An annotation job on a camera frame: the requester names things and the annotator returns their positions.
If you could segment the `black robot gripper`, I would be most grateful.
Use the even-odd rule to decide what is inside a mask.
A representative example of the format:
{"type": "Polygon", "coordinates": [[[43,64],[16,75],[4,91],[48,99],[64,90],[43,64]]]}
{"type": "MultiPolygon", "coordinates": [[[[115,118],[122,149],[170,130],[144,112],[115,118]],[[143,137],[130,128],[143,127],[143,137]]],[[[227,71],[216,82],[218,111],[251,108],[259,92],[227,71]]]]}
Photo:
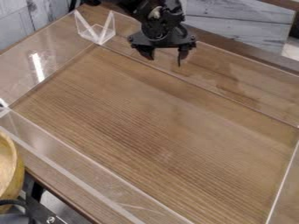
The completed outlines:
{"type": "Polygon", "coordinates": [[[182,65],[190,50],[196,46],[196,38],[190,34],[183,24],[178,24],[174,27],[170,27],[167,24],[142,24],[140,31],[131,34],[127,40],[131,47],[148,60],[155,59],[156,48],[178,48],[178,66],[182,65]]]}

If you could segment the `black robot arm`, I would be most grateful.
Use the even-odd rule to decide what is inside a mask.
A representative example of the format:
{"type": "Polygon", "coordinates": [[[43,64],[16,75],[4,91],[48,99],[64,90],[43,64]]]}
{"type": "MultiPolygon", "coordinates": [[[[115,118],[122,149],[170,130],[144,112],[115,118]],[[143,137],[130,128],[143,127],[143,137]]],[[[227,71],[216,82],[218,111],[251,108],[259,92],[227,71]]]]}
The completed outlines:
{"type": "Polygon", "coordinates": [[[114,4],[142,25],[140,31],[127,38],[130,45],[148,60],[155,59],[159,48],[178,49],[178,66],[196,47],[196,38],[190,34],[180,0],[82,0],[90,6],[103,2],[114,4]]]}

